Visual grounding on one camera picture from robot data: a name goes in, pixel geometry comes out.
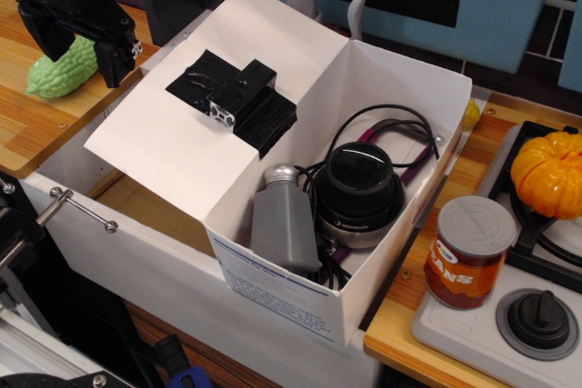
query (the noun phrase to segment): yellow object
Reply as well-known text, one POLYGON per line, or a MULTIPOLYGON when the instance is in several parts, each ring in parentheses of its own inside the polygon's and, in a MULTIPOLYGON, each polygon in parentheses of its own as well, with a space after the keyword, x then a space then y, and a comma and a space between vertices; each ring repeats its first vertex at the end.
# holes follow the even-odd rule
POLYGON ((93 41, 79 35, 57 61, 42 55, 30 67, 26 92, 47 98, 73 92, 97 71, 94 45, 93 41))
POLYGON ((582 215, 582 134, 554 132, 529 140, 511 166, 517 196, 538 214, 582 215))
POLYGON ((475 99, 471 97, 465 111, 465 127, 473 127, 481 118, 481 112, 475 99))

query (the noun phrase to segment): box label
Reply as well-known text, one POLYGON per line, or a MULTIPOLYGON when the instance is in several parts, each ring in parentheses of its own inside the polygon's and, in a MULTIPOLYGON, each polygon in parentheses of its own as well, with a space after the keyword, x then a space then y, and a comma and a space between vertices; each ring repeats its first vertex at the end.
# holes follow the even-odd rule
POLYGON ((226 282, 234 291, 330 343, 335 342, 324 317, 307 309, 317 307, 324 313, 326 306, 321 301, 334 296, 259 264, 215 236, 212 243, 223 266, 226 282))

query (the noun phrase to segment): gray water bottle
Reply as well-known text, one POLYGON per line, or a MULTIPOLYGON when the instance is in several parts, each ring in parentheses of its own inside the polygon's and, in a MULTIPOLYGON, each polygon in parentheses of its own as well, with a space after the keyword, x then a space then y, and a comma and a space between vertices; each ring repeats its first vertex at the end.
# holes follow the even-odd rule
POLYGON ((265 189, 256 193, 251 249, 288 271, 307 275, 319 269, 316 233, 307 193, 297 186, 293 165, 265 170, 265 189))

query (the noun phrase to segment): toy pumpkin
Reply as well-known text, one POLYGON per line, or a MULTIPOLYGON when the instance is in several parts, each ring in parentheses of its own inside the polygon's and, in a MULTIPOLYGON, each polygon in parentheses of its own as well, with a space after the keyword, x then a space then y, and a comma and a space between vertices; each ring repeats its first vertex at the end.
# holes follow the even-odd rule
POLYGON ((582 134, 553 132, 526 142, 511 167, 517 196, 558 220, 582 215, 582 134))

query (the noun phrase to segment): green bitter melon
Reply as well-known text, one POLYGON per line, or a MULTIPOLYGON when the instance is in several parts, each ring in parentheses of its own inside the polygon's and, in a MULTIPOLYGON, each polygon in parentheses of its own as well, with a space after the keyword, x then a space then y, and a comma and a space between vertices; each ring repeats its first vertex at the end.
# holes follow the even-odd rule
POLYGON ((94 42, 78 35, 66 53, 57 61, 42 55, 30 67, 28 88, 30 95, 61 97, 84 84, 98 69, 94 42))

